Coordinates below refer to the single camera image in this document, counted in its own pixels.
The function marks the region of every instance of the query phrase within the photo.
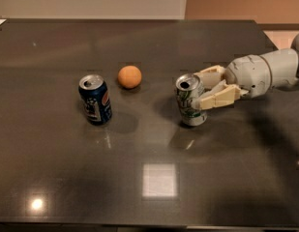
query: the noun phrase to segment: white wall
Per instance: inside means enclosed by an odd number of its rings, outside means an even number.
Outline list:
[[[185,16],[187,0],[0,0],[3,18],[165,18]]]

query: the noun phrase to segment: white robotic arm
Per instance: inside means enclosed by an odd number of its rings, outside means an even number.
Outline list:
[[[226,68],[214,66],[195,73],[208,91],[193,100],[192,108],[225,106],[241,98],[264,95],[273,88],[291,90],[299,84],[299,35],[294,42],[294,49],[248,55],[233,60]]]

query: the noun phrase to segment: brown wall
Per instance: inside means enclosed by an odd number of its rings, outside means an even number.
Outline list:
[[[253,19],[260,24],[299,23],[299,0],[187,0],[187,19]]]

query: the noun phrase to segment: blue soda can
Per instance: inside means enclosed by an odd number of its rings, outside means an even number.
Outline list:
[[[110,99],[104,79],[89,74],[79,81],[79,94],[83,101],[84,113],[94,124],[101,125],[112,116]]]

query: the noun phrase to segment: dark table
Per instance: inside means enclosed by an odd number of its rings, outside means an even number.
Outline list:
[[[0,27],[0,222],[299,227],[299,91],[181,124],[184,73],[275,50],[253,21],[8,20]],[[124,90],[120,68],[138,66]],[[79,80],[100,74],[93,126]]]

